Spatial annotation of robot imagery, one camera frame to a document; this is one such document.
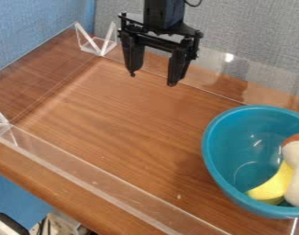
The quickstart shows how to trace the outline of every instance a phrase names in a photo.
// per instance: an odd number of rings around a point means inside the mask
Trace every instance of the wooden surface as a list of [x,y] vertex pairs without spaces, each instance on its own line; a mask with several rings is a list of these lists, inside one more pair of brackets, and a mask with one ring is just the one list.
[[[291,234],[291,220],[231,202],[203,164],[207,124],[240,103],[184,84],[170,88],[147,72],[132,79],[123,64],[79,52],[72,35],[0,73],[0,109],[15,124],[231,234]],[[0,173],[101,235],[161,234],[1,144]]]

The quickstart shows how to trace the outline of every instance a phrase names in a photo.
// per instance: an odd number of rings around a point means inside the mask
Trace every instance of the teal plastic bowl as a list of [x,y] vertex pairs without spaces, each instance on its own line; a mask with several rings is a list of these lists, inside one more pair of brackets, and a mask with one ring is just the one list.
[[280,144],[296,133],[298,113],[274,106],[240,106],[214,119],[203,135],[203,160],[224,194],[238,206],[267,218],[299,217],[299,207],[271,206],[244,194],[276,173]]

